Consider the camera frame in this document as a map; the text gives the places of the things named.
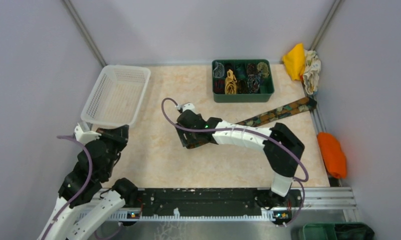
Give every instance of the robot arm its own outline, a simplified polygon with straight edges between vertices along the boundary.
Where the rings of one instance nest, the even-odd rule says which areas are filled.
[[[184,147],[192,144],[212,143],[217,145],[231,144],[264,151],[271,168],[275,172],[271,191],[282,197],[286,196],[292,185],[298,163],[286,151],[276,146],[273,142],[252,133],[260,133],[276,140],[300,159],[305,146],[286,125],[276,123],[271,128],[250,127],[229,123],[216,117],[210,117],[205,121],[200,114],[196,114],[192,103],[186,103],[180,106],[178,110],[181,114],[177,119],[177,125],[181,127],[196,130],[228,129],[222,131],[189,132],[177,128],[177,133]],[[244,129],[244,131],[234,130],[236,128]]]
[[[55,208],[37,240],[86,240],[112,213],[126,204],[134,204],[138,188],[128,179],[122,178],[115,182],[106,197],[92,211],[75,223],[87,203],[102,188],[101,183],[111,177],[113,167],[127,145],[128,130],[129,126],[124,125],[115,129],[99,128],[94,132],[89,131],[83,123],[78,124],[74,135],[77,141],[85,144],[91,156],[92,173],[88,176],[89,160],[84,151],[80,152],[77,164],[59,188]],[[82,189],[87,178],[90,181],[81,194],[64,207]]]

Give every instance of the yellow cloth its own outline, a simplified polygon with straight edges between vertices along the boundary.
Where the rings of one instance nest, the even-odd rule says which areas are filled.
[[[290,52],[283,56],[283,63],[290,78],[301,81],[305,70],[304,45],[298,43],[294,46]]]
[[[236,85],[238,81],[236,80],[236,76],[233,75],[233,71],[229,69],[227,71],[227,77],[225,78],[225,94],[236,94],[238,92],[238,86]]]

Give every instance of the white cloth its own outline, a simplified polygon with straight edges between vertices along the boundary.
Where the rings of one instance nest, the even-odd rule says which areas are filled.
[[[308,95],[314,95],[319,89],[321,61],[316,51],[305,50],[305,71],[303,72],[303,84]]]

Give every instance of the white plastic basket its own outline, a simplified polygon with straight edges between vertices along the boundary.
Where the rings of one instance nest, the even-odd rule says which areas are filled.
[[[105,66],[85,103],[81,119],[103,126],[134,127],[150,77],[151,71],[146,67]]]

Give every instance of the orange cloth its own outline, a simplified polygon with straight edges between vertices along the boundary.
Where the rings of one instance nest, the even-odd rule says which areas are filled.
[[[346,178],[347,161],[339,141],[326,132],[320,132],[317,139],[327,172],[337,179]]]

